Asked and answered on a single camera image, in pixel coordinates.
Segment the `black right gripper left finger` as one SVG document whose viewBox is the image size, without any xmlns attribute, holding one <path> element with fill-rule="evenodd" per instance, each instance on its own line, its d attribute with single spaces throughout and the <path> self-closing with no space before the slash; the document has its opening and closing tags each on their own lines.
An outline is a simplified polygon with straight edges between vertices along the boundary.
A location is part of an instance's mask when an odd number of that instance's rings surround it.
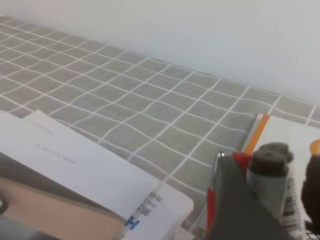
<svg viewBox="0 0 320 240">
<path fill-rule="evenodd" d="M 214 217 L 210 240 L 292 240 L 247 185 L 243 171 L 232 156 L 215 165 Z"/>
</svg>

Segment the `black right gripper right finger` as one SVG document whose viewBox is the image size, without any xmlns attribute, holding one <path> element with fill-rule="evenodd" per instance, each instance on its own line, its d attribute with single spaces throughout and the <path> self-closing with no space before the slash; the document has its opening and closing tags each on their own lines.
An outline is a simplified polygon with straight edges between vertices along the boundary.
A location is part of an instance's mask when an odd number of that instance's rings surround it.
<svg viewBox="0 0 320 240">
<path fill-rule="evenodd" d="M 312 155 L 305 172 L 301 200 L 313 225 L 320 224 L 320 156 Z"/>
</svg>

